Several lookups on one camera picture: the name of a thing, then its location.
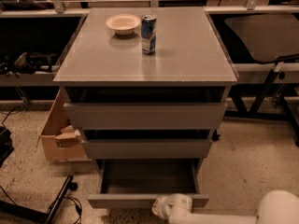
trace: concrete floor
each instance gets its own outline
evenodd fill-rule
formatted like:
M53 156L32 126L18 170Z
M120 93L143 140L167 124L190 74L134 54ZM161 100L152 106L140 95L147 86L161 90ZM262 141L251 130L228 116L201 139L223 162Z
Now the concrete floor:
M0 104L7 112L11 105ZM98 174L91 162L46 161L38 136L50 104L33 105L11 115L5 122L12 132L15 151L0 169L0 185L19 205L47 212L68 175L78 190L68 192L83 206L83 224L167 223L150 210L92 209L86 196L95 193ZM285 189L299 194L299 148L291 125L283 121L225 119L220 141L204 160L198 182L209 202L199 213L254 215L261 198L270 190ZM0 190L0 200L9 199ZM64 201L53 223L74 223L74 205ZM0 214L0 223L32 223Z

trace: open drawer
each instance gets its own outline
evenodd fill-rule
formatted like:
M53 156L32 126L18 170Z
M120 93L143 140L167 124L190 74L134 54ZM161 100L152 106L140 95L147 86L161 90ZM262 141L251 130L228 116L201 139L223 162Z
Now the open drawer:
M192 160L97 160L100 191L88 196L93 208L151 208L159 195L184 193L204 207Z
M205 158L212 141L209 130L84 131L90 159Z
M67 116L83 130L216 129L226 103L65 104Z

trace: soda can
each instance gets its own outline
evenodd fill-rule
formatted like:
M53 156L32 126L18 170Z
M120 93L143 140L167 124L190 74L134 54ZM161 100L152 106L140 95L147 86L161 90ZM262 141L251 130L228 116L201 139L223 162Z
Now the soda can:
M142 52L151 54L156 50L156 25L157 16L145 14L141 18L141 43Z

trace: cardboard box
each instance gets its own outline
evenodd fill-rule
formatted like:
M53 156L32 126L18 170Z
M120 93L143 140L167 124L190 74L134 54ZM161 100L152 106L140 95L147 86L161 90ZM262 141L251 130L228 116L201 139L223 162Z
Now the cardboard box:
M58 92L40 135L46 160L84 161L87 160L81 136L70 126L64 112L64 97Z

